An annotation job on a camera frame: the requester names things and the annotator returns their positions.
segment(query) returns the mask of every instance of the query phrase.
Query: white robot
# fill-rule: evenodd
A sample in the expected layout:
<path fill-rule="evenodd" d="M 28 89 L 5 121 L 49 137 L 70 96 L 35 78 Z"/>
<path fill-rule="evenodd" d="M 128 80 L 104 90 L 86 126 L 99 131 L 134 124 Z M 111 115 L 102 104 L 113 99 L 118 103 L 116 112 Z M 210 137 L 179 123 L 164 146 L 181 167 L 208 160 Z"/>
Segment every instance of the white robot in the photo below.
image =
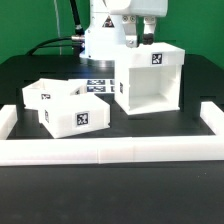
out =
<path fill-rule="evenodd" d="M 90 0 L 82 63 L 113 67 L 118 45 L 139 46 L 138 17 L 144 17 L 143 44 L 152 44 L 156 18 L 167 14 L 168 0 Z"/>

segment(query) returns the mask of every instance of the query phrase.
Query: white block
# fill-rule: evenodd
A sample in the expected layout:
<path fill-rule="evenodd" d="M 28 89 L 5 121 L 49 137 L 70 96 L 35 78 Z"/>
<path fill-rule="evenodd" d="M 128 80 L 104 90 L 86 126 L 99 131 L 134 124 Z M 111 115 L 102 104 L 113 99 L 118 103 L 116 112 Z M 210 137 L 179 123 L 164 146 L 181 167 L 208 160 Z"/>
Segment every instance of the white block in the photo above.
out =
<path fill-rule="evenodd" d="M 128 114 L 179 110 L 185 51 L 165 43 L 120 48 L 115 60 L 115 100 Z"/>
<path fill-rule="evenodd" d="M 91 93 L 44 101 L 39 122 L 54 138 L 109 128 L 110 106 Z"/>
<path fill-rule="evenodd" d="M 224 135 L 224 113 L 213 102 L 201 103 L 200 116 L 216 135 Z"/>
<path fill-rule="evenodd" d="M 7 139 L 17 122 L 16 105 L 5 105 L 0 110 L 0 139 Z"/>
<path fill-rule="evenodd" d="M 93 164 L 98 162 L 94 140 L 0 141 L 0 166 Z"/>
<path fill-rule="evenodd" d="M 224 139 L 217 136 L 134 139 L 134 162 L 224 160 Z"/>
<path fill-rule="evenodd" d="M 22 91 L 25 109 L 38 110 L 43 100 L 86 93 L 86 84 L 81 80 L 71 84 L 65 80 L 39 79 Z"/>
<path fill-rule="evenodd" d="M 102 141 L 98 148 L 99 163 L 132 163 L 132 138 L 115 138 Z"/>

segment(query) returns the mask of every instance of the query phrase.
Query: white box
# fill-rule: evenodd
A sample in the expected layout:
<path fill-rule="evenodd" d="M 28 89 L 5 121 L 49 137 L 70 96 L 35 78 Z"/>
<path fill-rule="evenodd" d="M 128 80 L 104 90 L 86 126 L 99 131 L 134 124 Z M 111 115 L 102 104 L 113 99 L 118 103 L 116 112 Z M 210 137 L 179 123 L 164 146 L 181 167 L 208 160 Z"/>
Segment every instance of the white box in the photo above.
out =
<path fill-rule="evenodd" d="M 91 93 L 43 101 L 38 115 L 54 138 L 110 127 L 110 105 Z"/>
<path fill-rule="evenodd" d="M 166 43 L 119 49 L 115 100 L 128 114 L 179 110 L 185 51 Z"/>
<path fill-rule="evenodd" d="M 42 100 L 86 93 L 86 83 L 82 80 L 70 83 L 66 80 L 39 79 L 22 91 L 25 109 L 38 110 Z"/>
<path fill-rule="evenodd" d="M 0 110 L 0 140 L 6 140 L 17 122 L 16 105 L 5 105 Z"/>

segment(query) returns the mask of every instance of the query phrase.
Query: black table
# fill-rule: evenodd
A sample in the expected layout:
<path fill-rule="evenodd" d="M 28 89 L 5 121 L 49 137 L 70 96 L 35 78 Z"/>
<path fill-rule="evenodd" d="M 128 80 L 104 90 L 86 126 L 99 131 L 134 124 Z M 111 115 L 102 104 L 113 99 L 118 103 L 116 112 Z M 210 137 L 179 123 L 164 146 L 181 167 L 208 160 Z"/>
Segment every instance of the black table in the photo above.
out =
<path fill-rule="evenodd" d="M 21 88 L 39 78 L 113 78 L 113 69 L 80 65 L 73 56 L 10 58 L 0 66 L 0 105 L 16 104 L 19 120 L 8 139 L 52 138 L 37 112 L 23 109 Z M 105 95 L 111 128 L 68 138 L 211 135 L 199 118 L 200 102 L 223 108 L 223 83 L 223 70 L 186 55 L 180 111 L 127 116 Z M 2 224 L 224 220 L 222 161 L 1 167 L 0 177 Z"/>

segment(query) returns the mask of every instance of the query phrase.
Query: open white box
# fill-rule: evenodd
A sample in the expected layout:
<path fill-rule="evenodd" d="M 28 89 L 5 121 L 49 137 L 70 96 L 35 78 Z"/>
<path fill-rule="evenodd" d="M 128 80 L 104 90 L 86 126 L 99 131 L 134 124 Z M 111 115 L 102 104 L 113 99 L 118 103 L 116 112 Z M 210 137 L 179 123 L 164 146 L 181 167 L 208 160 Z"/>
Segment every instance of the open white box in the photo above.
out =
<path fill-rule="evenodd" d="M 128 115 L 179 110 L 185 51 L 166 43 L 121 48 L 115 60 L 115 100 L 122 109 Z"/>
<path fill-rule="evenodd" d="M 37 82 L 22 89 L 25 109 L 38 110 L 41 102 L 46 99 L 86 93 L 86 83 L 76 80 L 70 83 L 65 80 L 39 79 Z"/>
<path fill-rule="evenodd" d="M 92 93 L 44 101 L 38 116 L 54 138 L 110 127 L 110 105 Z"/>
<path fill-rule="evenodd" d="M 16 105 L 4 105 L 0 110 L 0 139 L 7 139 L 17 122 Z"/>

